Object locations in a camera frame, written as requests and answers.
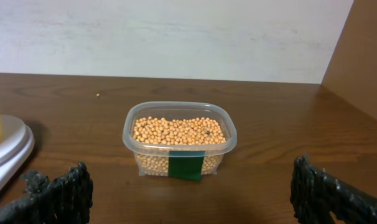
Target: white plastic object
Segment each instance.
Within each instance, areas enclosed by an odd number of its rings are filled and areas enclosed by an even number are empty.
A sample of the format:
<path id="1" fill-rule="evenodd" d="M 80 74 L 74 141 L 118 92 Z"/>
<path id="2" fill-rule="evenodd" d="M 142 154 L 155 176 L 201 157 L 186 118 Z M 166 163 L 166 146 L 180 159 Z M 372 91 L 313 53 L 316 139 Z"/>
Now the white plastic object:
<path id="1" fill-rule="evenodd" d="M 0 190 L 20 168 L 34 148 L 31 129 L 19 118 L 1 115 Z"/>
<path id="2" fill-rule="evenodd" d="M 166 144 L 147 144 L 133 139 L 133 129 L 135 120 L 140 118 L 165 118 L 168 121 L 173 119 L 193 119 L 210 118 L 216 120 L 226 142 L 220 144 L 202 145 L 166 145 Z M 203 154 L 195 153 L 203 151 L 205 154 L 204 162 L 212 161 L 212 167 L 205 169 L 202 174 L 212 174 L 223 159 L 223 155 L 230 152 L 237 144 L 237 132 L 228 113 L 219 106 L 209 103 L 180 102 L 180 101 L 153 101 L 141 103 L 134 106 L 128 113 L 123 129 L 123 142 L 127 148 L 134 152 L 136 162 L 139 166 L 139 174 L 167 175 L 167 170 L 153 169 L 146 167 L 145 160 L 153 159 L 164 162 L 169 157 L 170 151 L 188 151 L 181 157 L 201 157 Z"/>

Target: wood grain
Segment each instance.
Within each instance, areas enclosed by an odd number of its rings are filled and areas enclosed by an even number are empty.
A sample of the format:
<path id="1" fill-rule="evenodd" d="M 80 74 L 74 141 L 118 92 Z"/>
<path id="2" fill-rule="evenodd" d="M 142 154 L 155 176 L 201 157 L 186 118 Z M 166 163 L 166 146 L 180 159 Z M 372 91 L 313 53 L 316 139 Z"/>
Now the wood grain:
<path id="1" fill-rule="evenodd" d="M 377 119 L 377 0 L 353 4 L 322 85 Z"/>
<path id="2" fill-rule="evenodd" d="M 123 124 L 130 108 L 155 100 L 208 102 L 230 114 L 238 144 L 217 175 L 138 176 Z M 295 223 L 289 185 L 302 154 L 377 196 L 377 121 L 319 85 L 0 74 L 0 105 L 34 131 L 24 170 L 54 178 L 86 162 L 91 223 Z M 13 180 L 1 203 L 23 188 Z"/>

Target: green label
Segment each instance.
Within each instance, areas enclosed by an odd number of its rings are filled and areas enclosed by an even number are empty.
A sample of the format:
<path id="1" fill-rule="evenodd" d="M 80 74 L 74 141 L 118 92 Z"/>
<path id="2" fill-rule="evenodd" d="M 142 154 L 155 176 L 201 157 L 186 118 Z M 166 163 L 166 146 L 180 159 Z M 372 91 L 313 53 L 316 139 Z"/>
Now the green label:
<path id="1" fill-rule="evenodd" d="M 200 181 L 204 155 L 205 151 L 170 151 L 168 176 Z"/>

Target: brown table surface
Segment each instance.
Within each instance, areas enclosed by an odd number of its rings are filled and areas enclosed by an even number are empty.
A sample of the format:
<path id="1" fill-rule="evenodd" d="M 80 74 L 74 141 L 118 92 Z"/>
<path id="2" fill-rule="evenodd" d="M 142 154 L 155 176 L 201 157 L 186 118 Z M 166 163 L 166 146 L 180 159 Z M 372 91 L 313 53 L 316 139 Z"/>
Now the brown table surface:
<path id="1" fill-rule="evenodd" d="M 145 101 L 200 101 L 229 113 L 238 143 L 217 175 L 138 176 L 121 135 L 129 109 Z M 377 197 L 377 122 L 319 85 L 0 74 L 0 105 L 34 132 L 22 171 L 52 179 L 87 164 L 90 223 L 296 223 L 290 181 L 302 154 Z M 1 205 L 23 189 L 12 180 Z"/>

